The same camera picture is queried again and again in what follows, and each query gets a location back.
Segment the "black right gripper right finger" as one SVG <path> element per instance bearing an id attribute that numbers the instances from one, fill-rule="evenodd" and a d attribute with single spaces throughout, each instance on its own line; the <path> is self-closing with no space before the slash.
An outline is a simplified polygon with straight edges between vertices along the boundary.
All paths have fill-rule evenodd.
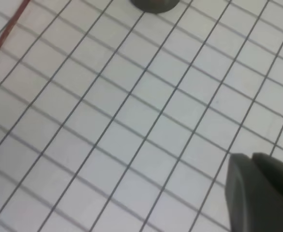
<path id="1" fill-rule="evenodd" d="M 253 153 L 252 160 L 267 181 L 283 196 L 283 162 L 264 153 Z"/>

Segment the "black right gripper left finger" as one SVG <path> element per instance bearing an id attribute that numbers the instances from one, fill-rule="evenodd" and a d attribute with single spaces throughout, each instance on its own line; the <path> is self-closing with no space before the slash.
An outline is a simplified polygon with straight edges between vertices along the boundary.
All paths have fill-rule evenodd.
<path id="1" fill-rule="evenodd" d="M 225 198 L 233 232 L 283 232 L 283 196 L 244 154 L 229 159 Z"/>

